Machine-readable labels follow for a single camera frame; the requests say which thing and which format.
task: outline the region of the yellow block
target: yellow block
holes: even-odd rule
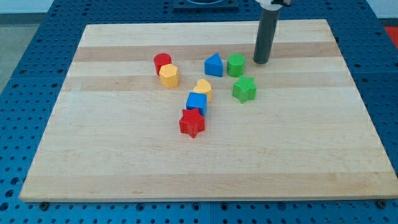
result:
[[[193,88],[195,93],[207,95],[207,102],[211,102],[211,85],[205,79],[199,79],[197,85]]]
[[[163,65],[159,72],[160,82],[166,88],[173,88],[178,86],[180,77],[178,75],[178,68],[175,65]]]

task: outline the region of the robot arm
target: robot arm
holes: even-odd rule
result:
[[[262,7],[259,28],[257,32],[256,48],[253,60],[258,64],[268,62],[274,41],[276,24],[279,18],[279,10],[282,6],[290,6],[292,0],[256,0]]]

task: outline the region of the green block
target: green block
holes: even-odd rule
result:
[[[246,60],[241,54],[231,54],[228,57],[228,64],[226,67],[226,72],[231,77],[239,77],[243,75],[244,63]]]
[[[247,78],[240,76],[239,80],[234,83],[232,95],[239,99],[241,103],[247,100],[254,100],[256,98],[257,87],[254,84],[254,78]]]

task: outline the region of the blue block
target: blue block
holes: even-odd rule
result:
[[[205,74],[216,77],[223,76],[223,61],[218,53],[205,60]]]
[[[189,93],[187,100],[187,109],[192,110],[199,108],[202,116],[206,116],[207,111],[207,95],[201,93]]]

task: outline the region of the black cylinder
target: black cylinder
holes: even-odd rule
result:
[[[268,62],[278,18],[279,9],[275,11],[262,9],[257,32],[256,48],[254,49],[253,55],[254,62],[258,64],[265,64]]]

